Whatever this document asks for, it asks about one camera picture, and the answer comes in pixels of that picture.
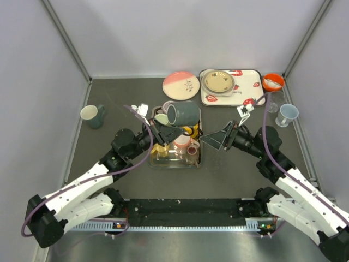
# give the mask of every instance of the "gray mug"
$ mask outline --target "gray mug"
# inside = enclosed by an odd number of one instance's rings
[[[200,109],[194,101],[173,102],[167,108],[169,123],[175,127],[193,127],[200,120]]]
[[[80,111],[80,117],[93,129],[103,126],[105,107],[103,105],[87,105]]]

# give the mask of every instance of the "plate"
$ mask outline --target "plate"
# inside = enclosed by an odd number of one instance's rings
[[[175,72],[165,78],[163,82],[164,93],[175,100],[187,100],[198,93],[200,82],[190,72]]]
[[[207,89],[215,93],[229,92],[235,85],[234,78],[225,71],[215,70],[203,77]]]

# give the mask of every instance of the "yellow object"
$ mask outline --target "yellow object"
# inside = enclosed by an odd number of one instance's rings
[[[191,135],[191,138],[196,138],[198,135],[198,124],[196,124],[193,128],[191,127],[183,127],[185,131]]]
[[[159,144],[155,144],[151,150],[151,154],[158,152],[159,157],[166,157],[169,154],[169,149],[170,145],[160,146]]]

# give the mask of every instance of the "clear glass cup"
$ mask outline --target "clear glass cup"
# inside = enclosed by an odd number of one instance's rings
[[[270,103],[268,112],[276,113],[279,108],[286,102],[285,95],[281,91],[273,91],[270,93]]]

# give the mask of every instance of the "cup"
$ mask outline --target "cup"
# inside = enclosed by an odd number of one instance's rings
[[[281,91],[273,91],[270,93],[270,103],[268,112],[276,113],[278,109],[286,102],[285,95]]]
[[[173,102],[167,108],[169,123],[175,127],[193,127],[200,119],[200,109],[194,101]]]
[[[169,119],[167,118],[166,114],[157,114],[154,118],[164,126],[170,125]]]
[[[280,107],[275,123],[279,127],[287,127],[289,123],[298,117],[298,115],[299,111],[294,105],[284,104]]]
[[[191,137],[187,135],[180,135],[174,142],[174,149],[179,154],[185,154],[187,147],[190,145]]]
[[[151,150],[151,154],[158,153],[158,157],[167,157],[169,155],[170,145],[160,146],[159,144],[155,144],[153,149]]]
[[[103,105],[87,105],[80,111],[80,117],[93,129],[103,126],[105,107]]]
[[[199,149],[200,143],[194,139],[191,141],[191,145],[186,149],[186,159],[185,161],[189,165],[197,165],[199,159]]]
[[[193,127],[183,127],[188,135],[191,136],[191,138],[196,138],[198,136],[198,124],[196,124]]]
[[[165,114],[167,114],[167,109],[169,108],[169,105],[171,105],[174,101],[166,101],[164,102],[164,104],[162,105],[161,109],[163,110],[163,112]]]

